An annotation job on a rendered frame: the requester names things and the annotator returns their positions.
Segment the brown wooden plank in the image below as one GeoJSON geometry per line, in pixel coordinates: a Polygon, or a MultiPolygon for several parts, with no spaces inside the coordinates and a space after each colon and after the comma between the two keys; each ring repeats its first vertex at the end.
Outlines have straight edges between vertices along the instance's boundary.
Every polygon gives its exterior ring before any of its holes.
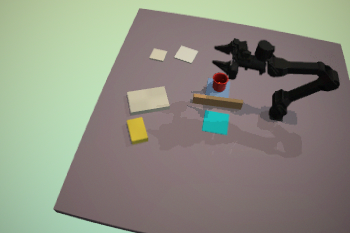
{"type": "Polygon", "coordinates": [[[241,110],[243,100],[194,94],[192,103],[241,110]]]}

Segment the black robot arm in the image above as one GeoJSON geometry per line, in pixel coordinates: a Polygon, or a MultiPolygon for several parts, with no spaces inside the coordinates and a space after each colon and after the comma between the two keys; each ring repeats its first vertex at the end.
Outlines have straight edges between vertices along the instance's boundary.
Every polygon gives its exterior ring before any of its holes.
{"type": "MultiPolygon", "coordinates": [[[[259,75],[261,75],[266,73],[267,66],[268,75],[272,77],[283,77],[287,74],[308,74],[319,77],[311,83],[306,83],[290,91],[283,91],[283,89],[275,91],[272,95],[269,119],[283,121],[283,116],[287,114],[287,107],[292,102],[318,91],[332,91],[340,86],[338,73],[323,62],[287,61],[284,58],[276,57],[273,54],[274,51],[275,47],[271,43],[265,40],[260,41],[254,53],[255,56],[253,55],[250,69],[258,70],[259,75]]],[[[251,52],[248,51],[246,41],[239,42],[239,52],[242,57],[239,57],[239,61],[251,60],[251,52]]]]}

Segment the beige flat rectangular slab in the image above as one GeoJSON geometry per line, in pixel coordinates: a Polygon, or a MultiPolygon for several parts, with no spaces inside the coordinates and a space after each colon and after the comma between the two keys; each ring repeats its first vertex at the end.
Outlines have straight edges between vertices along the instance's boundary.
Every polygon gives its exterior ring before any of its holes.
{"type": "Polygon", "coordinates": [[[132,115],[170,109],[165,87],[156,87],[127,92],[132,115]]]}

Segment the yellow rectangular block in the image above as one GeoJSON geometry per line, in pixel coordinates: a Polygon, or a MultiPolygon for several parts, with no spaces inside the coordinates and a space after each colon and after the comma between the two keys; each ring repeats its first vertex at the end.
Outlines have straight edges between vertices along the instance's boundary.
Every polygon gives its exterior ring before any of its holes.
{"type": "Polygon", "coordinates": [[[142,117],[126,120],[126,122],[133,144],[148,142],[148,137],[142,117]]]}

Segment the dark red cup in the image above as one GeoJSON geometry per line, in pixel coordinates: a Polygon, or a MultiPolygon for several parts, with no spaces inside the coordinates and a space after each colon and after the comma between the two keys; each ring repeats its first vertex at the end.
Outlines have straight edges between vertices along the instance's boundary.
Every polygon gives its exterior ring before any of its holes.
{"type": "Polygon", "coordinates": [[[217,92],[224,91],[228,81],[229,77],[225,73],[216,73],[213,76],[213,89],[217,92]]]}

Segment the cream flat square tile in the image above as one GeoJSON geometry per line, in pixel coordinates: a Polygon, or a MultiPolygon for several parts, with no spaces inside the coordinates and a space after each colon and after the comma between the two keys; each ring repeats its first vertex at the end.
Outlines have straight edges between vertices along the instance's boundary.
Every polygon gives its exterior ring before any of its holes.
{"type": "Polygon", "coordinates": [[[179,50],[176,53],[176,55],[174,56],[174,58],[192,64],[197,53],[198,53],[197,50],[194,50],[194,49],[191,49],[191,48],[188,48],[188,47],[181,45],[181,47],[179,48],[179,50]]]}

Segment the beige flat square pad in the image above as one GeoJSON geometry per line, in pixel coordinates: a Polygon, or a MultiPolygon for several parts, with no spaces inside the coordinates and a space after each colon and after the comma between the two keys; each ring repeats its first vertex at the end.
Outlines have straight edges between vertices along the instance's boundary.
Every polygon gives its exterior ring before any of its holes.
{"type": "Polygon", "coordinates": [[[149,59],[163,62],[166,57],[167,51],[160,49],[153,49],[149,59]]]}

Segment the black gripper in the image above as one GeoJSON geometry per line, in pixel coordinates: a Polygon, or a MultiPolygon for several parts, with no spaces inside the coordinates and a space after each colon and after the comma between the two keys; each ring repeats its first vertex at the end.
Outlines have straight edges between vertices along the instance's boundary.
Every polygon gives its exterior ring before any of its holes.
{"type": "MultiPolygon", "coordinates": [[[[223,46],[216,46],[215,49],[224,52],[226,54],[232,55],[232,63],[231,60],[224,62],[224,61],[218,61],[213,60],[212,63],[214,63],[216,66],[218,66],[220,69],[222,69],[229,77],[229,79],[233,80],[236,78],[236,75],[238,73],[238,66],[245,67],[245,70],[248,68],[251,68],[252,61],[253,61],[253,55],[250,55],[251,60],[246,62],[239,61],[240,52],[239,52],[239,39],[234,38],[231,43],[223,46]],[[234,57],[235,56],[235,57],[234,57]],[[234,61],[235,60],[235,61],[234,61]]],[[[242,58],[242,57],[241,57],[242,58]]]]}

